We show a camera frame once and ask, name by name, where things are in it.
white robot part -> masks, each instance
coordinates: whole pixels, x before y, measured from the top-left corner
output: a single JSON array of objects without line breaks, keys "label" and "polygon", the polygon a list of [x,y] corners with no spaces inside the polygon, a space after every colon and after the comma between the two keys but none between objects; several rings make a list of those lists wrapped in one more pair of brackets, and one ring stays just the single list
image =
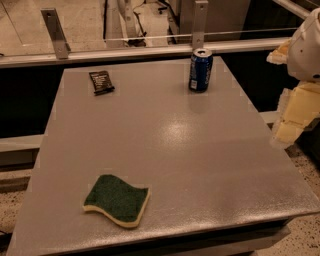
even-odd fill
[{"label": "white robot part", "polygon": [[290,76],[320,82],[320,8],[313,10],[292,36],[287,65]]}]

can lid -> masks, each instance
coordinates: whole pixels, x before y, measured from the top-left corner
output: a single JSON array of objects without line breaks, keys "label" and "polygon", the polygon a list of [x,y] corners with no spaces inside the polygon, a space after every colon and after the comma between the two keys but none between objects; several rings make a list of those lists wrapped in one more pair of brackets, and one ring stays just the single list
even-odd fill
[{"label": "can lid", "polygon": [[206,58],[212,55],[212,51],[204,48],[198,48],[193,51],[193,54],[200,58]]}]

tile floor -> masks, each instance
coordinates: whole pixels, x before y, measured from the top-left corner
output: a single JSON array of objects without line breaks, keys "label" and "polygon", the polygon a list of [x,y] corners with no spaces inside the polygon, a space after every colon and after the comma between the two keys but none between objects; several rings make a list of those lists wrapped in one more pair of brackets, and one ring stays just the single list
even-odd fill
[{"label": "tile floor", "polygon": [[[287,153],[305,181],[320,198],[320,169],[297,145],[290,147]],[[23,184],[27,184],[31,174],[32,170],[0,172],[0,181],[2,181],[1,184],[9,186],[10,182],[16,185],[15,181],[18,179],[21,189]],[[24,190],[10,191],[7,189],[7,192],[2,190],[0,193],[1,231],[6,233],[13,231],[23,196]],[[258,256],[320,256],[320,214],[296,218],[288,224],[288,227],[291,230],[289,236],[271,248],[257,251],[256,254]],[[5,250],[0,251],[0,256],[2,255],[5,255]]]}]

metal post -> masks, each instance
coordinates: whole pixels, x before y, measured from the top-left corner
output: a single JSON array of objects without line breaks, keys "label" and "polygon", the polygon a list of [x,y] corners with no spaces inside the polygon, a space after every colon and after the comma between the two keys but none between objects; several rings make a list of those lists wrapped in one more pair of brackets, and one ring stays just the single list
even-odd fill
[{"label": "metal post", "polygon": [[71,51],[55,8],[41,9],[57,59],[67,59]]},{"label": "metal post", "polygon": [[128,38],[138,37],[131,0],[118,0],[120,14],[126,23]]},{"label": "metal post", "polygon": [[208,1],[196,0],[193,16],[192,48],[203,48],[204,31],[207,21]]},{"label": "metal post", "polygon": [[106,10],[106,45],[107,48],[123,48],[125,47],[123,41],[123,33],[119,15],[119,4],[118,0],[100,0],[101,10]]}]

glass panel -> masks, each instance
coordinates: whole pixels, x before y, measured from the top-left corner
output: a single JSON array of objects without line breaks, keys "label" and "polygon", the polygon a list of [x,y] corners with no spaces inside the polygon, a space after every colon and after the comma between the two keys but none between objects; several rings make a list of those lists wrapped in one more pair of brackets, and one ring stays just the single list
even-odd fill
[{"label": "glass panel", "polygon": [[[108,0],[105,12],[105,0],[0,0],[0,53],[54,53],[41,8],[56,8],[72,52],[190,44],[193,3]],[[302,21],[272,0],[209,0],[205,40],[287,37]]]},{"label": "glass panel", "polygon": [[[192,0],[181,1],[180,31],[184,33],[191,28],[190,18],[188,18],[191,15],[188,6],[191,2]],[[292,9],[283,7],[286,6],[285,4],[281,6],[276,2],[272,0],[209,0],[205,41],[291,37],[303,19],[292,13]],[[287,0],[288,6],[291,7],[295,5],[294,2],[301,3],[306,0]]]},{"label": "glass panel", "polygon": [[0,53],[6,56],[53,52],[36,1],[1,0],[0,33]]}]

